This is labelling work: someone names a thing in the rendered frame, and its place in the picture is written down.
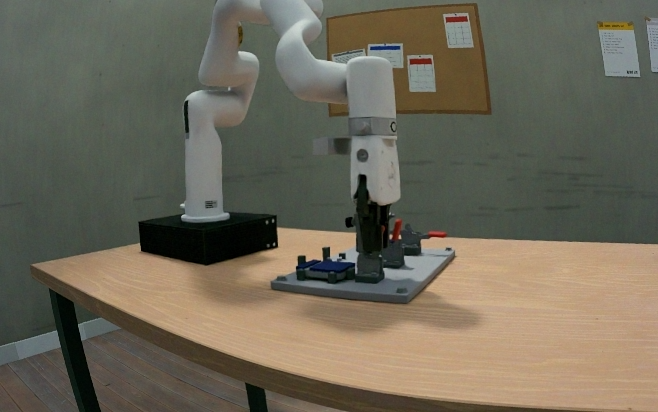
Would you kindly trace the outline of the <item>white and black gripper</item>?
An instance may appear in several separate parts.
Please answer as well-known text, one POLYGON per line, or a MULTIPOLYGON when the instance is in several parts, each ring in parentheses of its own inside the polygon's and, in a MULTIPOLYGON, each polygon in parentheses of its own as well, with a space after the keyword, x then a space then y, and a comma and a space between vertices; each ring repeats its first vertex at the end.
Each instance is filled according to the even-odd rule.
POLYGON ((349 138, 351 198, 361 215, 364 251, 380 252, 389 246, 389 209, 401 196, 397 148, 395 140, 390 139, 397 140, 397 136, 349 138))

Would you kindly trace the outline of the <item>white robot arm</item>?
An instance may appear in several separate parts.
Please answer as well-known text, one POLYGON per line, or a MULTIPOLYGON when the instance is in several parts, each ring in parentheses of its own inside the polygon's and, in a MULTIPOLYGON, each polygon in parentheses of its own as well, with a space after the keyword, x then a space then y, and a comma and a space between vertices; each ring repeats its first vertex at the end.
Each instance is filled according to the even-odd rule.
POLYGON ((373 56, 353 58, 347 64, 315 59, 306 45, 321 33, 322 12, 322 0, 217 1, 198 77, 203 85, 229 88, 196 91, 184 101, 186 201, 180 205, 185 210, 182 221, 230 218, 223 212, 222 146, 215 128, 234 127, 244 120, 259 75, 256 56, 239 52, 243 39, 239 21, 274 28, 280 38, 276 66, 297 98, 348 104, 349 136, 313 138, 313 155, 351 154, 352 141, 342 138, 397 136, 391 63, 373 56))

